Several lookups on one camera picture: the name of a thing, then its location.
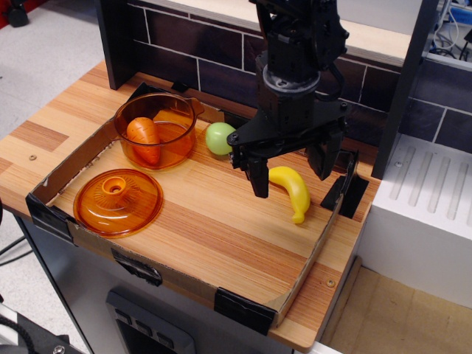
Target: cardboard box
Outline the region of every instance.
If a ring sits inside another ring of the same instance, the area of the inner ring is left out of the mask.
[[[207,109],[207,117],[218,116],[214,108]],[[284,190],[272,186],[268,199],[256,198],[243,173],[227,159],[212,156],[204,144],[207,126],[198,121],[197,143],[188,160],[149,172],[164,190],[164,206],[137,234],[106,239],[73,217],[74,198],[85,183],[105,171],[135,168],[114,142],[112,120],[56,167],[28,195],[27,204],[38,227],[266,335],[282,322],[316,261],[355,172],[355,159],[347,178],[333,173],[325,182],[303,156],[270,161],[271,166],[293,165],[312,193],[330,192],[334,211],[311,205],[297,226]]]

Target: white ventilated panel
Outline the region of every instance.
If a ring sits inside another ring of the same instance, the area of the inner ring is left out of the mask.
[[[472,308],[472,155],[402,136],[358,255],[385,277]]]
[[[472,155],[402,136],[374,205],[472,240]]]

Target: brick wall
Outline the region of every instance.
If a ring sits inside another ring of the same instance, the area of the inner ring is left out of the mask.
[[[472,72],[426,60],[400,132],[472,153]]]
[[[170,10],[128,2],[138,70],[255,107],[254,61],[264,48],[260,32]],[[400,68],[346,55],[337,60],[353,104],[348,136],[378,146]],[[321,92],[336,89],[323,73]]]

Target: toy carrot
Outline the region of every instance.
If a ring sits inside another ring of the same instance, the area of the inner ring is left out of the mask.
[[[155,165],[159,162],[161,148],[159,146],[151,146],[160,143],[159,132],[152,119],[144,117],[133,119],[128,124],[126,134],[132,142],[150,145],[133,146],[134,151],[148,164]]]

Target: orange pot lid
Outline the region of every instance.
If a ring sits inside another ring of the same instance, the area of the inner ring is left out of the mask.
[[[162,188],[138,170],[111,170],[90,180],[74,200],[74,216],[89,231],[123,237],[146,227],[162,208]]]

